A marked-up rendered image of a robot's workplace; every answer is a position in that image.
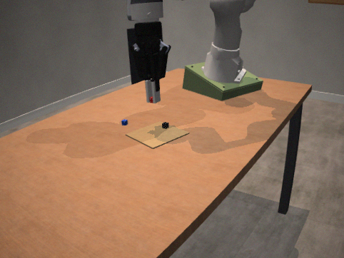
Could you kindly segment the beige square mat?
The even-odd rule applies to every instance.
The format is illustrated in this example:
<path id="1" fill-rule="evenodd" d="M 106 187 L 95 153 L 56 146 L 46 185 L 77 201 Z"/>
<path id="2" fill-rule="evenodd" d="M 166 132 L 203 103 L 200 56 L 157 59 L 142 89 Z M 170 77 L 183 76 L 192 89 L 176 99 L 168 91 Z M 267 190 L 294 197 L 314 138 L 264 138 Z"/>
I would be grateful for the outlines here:
<path id="1" fill-rule="evenodd" d="M 140 128 L 133 132 L 127 133 L 126 136 L 154 149 L 165 145 L 173 140 L 179 139 L 190 134 L 187 131 L 169 125 L 167 129 L 162 128 L 163 122 L 157 122 Z"/>

